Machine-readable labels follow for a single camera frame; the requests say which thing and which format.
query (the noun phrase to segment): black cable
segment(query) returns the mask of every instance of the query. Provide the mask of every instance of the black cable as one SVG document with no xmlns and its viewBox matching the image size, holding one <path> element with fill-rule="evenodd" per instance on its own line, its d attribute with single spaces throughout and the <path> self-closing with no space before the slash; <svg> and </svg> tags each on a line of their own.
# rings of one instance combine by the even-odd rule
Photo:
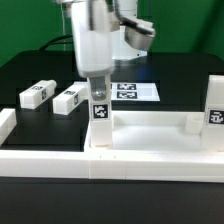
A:
<svg viewBox="0 0 224 224">
<path fill-rule="evenodd" d="M 54 45 L 56 44 L 55 42 L 59 41 L 59 40 L 64 40 L 64 39 L 68 39 L 68 38 L 72 38 L 73 35 L 72 34 L 68 34 L 68 35 L 63 35 L 63 36 L 60 36 L 60 37 L 56 37 L 52 40 L 50 40 L 48 43 L 46 43 L 45 45 L 43 45 L 41 48 L 39 48 L 39 51 L 44 51 L 46 50 L 46 48 L 48 48 L 50 45 Z"/>
</svg>

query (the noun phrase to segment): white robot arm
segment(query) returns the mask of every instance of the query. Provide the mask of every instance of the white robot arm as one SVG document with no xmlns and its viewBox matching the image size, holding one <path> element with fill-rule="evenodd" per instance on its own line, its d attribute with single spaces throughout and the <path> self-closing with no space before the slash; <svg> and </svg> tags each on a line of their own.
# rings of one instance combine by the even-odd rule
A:
<svg viewBox="0 0 224 224">
<path fill-rule="evenodd" d="M 70 2 L 77 68 L 79 75 L 88 81 L 91 146 L 108 148 L 112 145 L 110 74 L 114 52 L 106 1 L 57 1 Z M 127 0 L 119 1 L 126 7 Z M 114 0 L 116 17 L 126 27 L 125 41 L 135 49 L 146 51 L 155 36 L 152 23 L 121 15 L 119 5 Z"/>
</svg>

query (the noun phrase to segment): white platform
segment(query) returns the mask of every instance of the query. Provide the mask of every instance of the white platform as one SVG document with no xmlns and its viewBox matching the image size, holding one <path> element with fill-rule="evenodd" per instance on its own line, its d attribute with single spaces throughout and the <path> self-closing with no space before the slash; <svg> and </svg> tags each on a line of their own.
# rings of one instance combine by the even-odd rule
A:
<svg viewBox="0 0 224 224">
<path fill-rule="evenodd" d="M 91 149 L 88 132 L 85 152 L 1 150 L 0 176 L 224 182 L 224 153 L 184 131 L 188 112 L 113 113 L 112 149 Z"/>
</svg>

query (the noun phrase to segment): black table surface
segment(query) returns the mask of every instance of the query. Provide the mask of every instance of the black table surface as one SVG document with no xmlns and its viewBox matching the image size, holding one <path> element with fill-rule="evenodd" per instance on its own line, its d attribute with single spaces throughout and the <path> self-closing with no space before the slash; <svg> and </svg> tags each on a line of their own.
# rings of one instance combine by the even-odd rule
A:
<svg viewBox="0 0 224 224">
<path fill-rule="evenodd" d="M 114 110 L 203 111 L 209 74 L 224 74 L 209 54 L 151 54 L 146 64 L 116 67 L 113 82 L 155 82 L 160 102 L 113 102 Z M 2 149 L 83 151 L 88 103 L 54 115 L 52 99 L 36 110 L 19 93 L 40 80 L 55 97 L 81 79 L 73 52 L 27 51 L 0 68 L 0 110 L 16 108 L 17 126 Z M 0 178 L 0 223 L 224 223 L 224 184 L 163 181 Z"/>
</svg>

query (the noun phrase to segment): green background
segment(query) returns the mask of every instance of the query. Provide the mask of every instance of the green background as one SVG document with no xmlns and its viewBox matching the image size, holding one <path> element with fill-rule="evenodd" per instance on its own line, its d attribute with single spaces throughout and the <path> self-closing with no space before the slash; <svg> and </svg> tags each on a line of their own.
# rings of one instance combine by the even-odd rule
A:
<svg viewBox="0 0 224 224">
<path fill-rule="evenodd" d="M 139 0 L 138 17 L 154 23 L 152 52 L 206 52 L 224 59 L 223 0 Z M 70 33 L 70 20 L 65 24 Z M 52 0 L 0 0 L 0 66 L 62 34 L 61 6 Z"/>
</svg>

